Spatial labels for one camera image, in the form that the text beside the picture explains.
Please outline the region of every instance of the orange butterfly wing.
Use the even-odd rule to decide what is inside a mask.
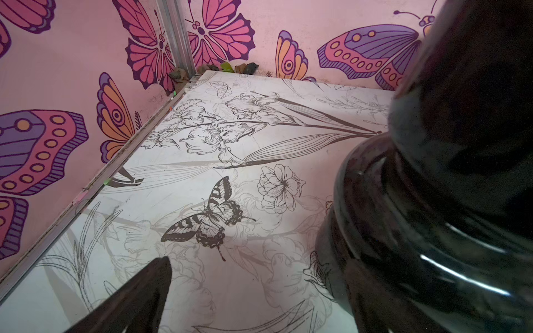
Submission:
[[[100,146],[102,162],[107,163],[133,136],[135,127],[126,102],[115,82],[105,72],[100,75],[98,100],[96,120],[102,132],[111,139]]]

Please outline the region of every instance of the pink butterfly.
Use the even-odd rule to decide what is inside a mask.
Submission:
[[[33,34],[50,29],[55,0],[0,0],[0,14],[11,23]],[[0,58],[11,46],[11,37],[0,21]]]
[[[255,31],[242,14],[237,14],[240,0],[204,0],[202,5],[203,25],[191,19],[186,20],[200,35],[188,31],[189,42],[196,66],[213,64],[220,66],[224,61],[233,59],[248,60],[248,53],[255,48]]]
[[[168,73],[174,69],[174,63],[168,42],[165,44],[165,32],[161,24],[161,33],[156,36],[154,26],[139,0],[113,0],[113,4],[120,14],[122,25],[135,40],[128,38],[126,48],[127,63],[133,70],[133,78],[139,80],[144,89],[159,84],[170,95],[174,91],[174,84]]]
[[[418,18],[424,36],[435,21],[433,15],[420,18],[409,12],[395,11],[394,14],[411,14]],[[322,68],[343,71],[348,79],[374,76],[381,88],[395,90],[422,43],[418,37],[417,31],[400,25],[357,28],[335,37],[318,49],[319,64]]]

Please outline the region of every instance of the purple butterfly wing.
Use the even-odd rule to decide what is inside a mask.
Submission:
[[[422,42],[417,40],[394,57],[382,71],[376,75],[376,82],[385,90],[395,90],[403,79],[406,69],[415,58]]]
[[[20,237],[27,215],[26,200],[0,197],[0,259],[20,250]]]
[[[371,77],[417,38],[415,30],[399,25],[358,28],[323,45],[318,59],[322,68],[340,69],[348,79]]]
[[[30,196],[62,179],[69,154],[88,139],[83,117],[59,110],[0,116],[0,192]]]

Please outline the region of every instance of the green leaf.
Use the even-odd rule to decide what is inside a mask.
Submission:
[[[231,67],[231,65],[228,62],[221,63],[220,64],[220,68],[222,68],[223,72],[235,73],[235,71],[233,70],[233,68]]]

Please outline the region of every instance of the small fern drawing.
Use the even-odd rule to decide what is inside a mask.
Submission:
[[[135,128],[136,130],[140,130],[142,127],[142,120],[141,120],[141,115],[136,111],[135,112]]]

